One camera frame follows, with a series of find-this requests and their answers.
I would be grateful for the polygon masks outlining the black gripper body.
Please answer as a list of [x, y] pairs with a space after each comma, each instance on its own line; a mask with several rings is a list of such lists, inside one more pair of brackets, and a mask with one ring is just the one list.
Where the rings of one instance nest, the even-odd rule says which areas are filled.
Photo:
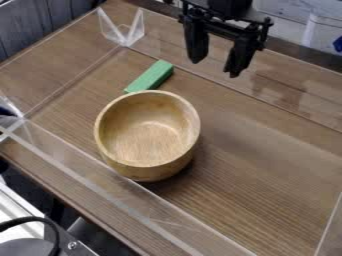
[[180, 22], [190, 15], [204, 20], [208, 33], [224, 38], [240, 34], [260, 35], [260, 50], [265, 48], [273, 19], [253, 7], [254, 0], [181, 0]]

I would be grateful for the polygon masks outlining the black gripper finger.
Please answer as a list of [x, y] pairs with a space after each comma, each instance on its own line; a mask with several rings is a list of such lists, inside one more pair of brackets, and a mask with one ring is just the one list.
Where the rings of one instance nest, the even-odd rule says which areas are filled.
[[234, 41], [224, 71], [237, 78], [249, 68], [256, 52], [260, 50], [260, 35], [257, 33], [240, 34], [229, 37]]
[[209, 54], [210, 37], [206, 24], [202, 19], [188, 15], [184, 18], [185, 41], [188, 56], [194, 64], [198, 64]]

